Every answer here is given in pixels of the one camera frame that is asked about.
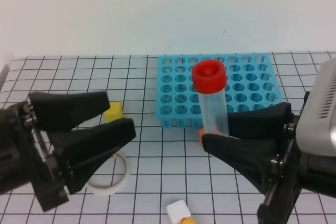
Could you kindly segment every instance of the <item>small orange cap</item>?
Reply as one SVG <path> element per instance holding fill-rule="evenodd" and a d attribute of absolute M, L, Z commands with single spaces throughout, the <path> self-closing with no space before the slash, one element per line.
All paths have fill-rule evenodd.
<path fill-rule="evenodd" d="M 181 224 L 196 224 L 196 222 L 191 218 L 183 218 Z"/>
<path fill-rule="evenodd" d="M 200 129 L 198 132 L 198 141 L 200 142 L 200 144 L 202 143 L 202 136 L 205 134 L 205 130 L 204 129 Z"/>

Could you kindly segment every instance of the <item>tape roll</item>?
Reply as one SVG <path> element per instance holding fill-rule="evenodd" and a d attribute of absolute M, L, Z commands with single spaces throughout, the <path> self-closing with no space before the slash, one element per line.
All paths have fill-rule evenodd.
<path fill-rule="evenodd" d="M 123 178 L 116 185 L 111 187 L 97 186 L 92 184 L 92 182 L 88 180 L 88 182 L 86 183 L 86 187 L 90 189 L 95 195 L 106 196 L 115 194 L 119 192 L 126 185 L 128 179 L 130 178 L 131 167 L 126 157 L 121 153 L 115 153 L 113 156 L 125 164 L 125 174 Z"/>

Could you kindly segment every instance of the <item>test tube rack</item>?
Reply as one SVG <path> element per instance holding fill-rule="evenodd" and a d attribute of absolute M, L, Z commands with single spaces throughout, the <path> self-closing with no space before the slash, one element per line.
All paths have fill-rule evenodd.
<path fill-rule="evenodd" d="M 228 113 L 258 110 L 282 102 L 268 54 L 159 56 L 155 116 L 163 127 L 202 127 L 192 68 L 210 59 L 225 65 Z"/>

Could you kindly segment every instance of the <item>red screw cap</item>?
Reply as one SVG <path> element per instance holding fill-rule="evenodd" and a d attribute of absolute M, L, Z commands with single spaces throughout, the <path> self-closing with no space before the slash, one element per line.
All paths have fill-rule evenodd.
<path fill-rule="evenodd" d="M 201 94 L 220 92 L 226 86 L 225 66 L 218 60 L 205 60 L 193 67 L 194 89 Z"/>

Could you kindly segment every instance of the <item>table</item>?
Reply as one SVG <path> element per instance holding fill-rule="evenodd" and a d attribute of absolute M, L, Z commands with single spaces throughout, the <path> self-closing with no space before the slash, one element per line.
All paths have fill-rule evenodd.
<path fill-rule="evenodd" d="M 334 57 L 336 52 L 270 53 L 283 98 L 295 113 L 321 63 Z M 26 185 L 0 196 L 1 224 L 168 224 L 165 208 L 180 199 L 187 202 L 200 224 L 257 223 L 263 195 L 230 166 L 205 153 L 197 141 L 197 130 L 163 129 L 155 119 L 157 58 L 57 56 L 12 62 L 0 92 L 1 107 L 22 101 L 33 91 L 72 94 L 106 90 L 110 101 L 122 102 L 124 115 L 133 118 L 137 137 L 121 150 L 132 166 L 121 193 L 95 196 L 84 188 L 70 196 L 68 203 L 43 213 L 31 185 Z M 104 123 L 102 116 L 79 128 L 99 123 Z M 121 163 L 110 159 L 94 180 L 115 184 L 122 173 Z M 336 223 L 335 206 L 335 199 L 303 190 L 288 223 Z"/>

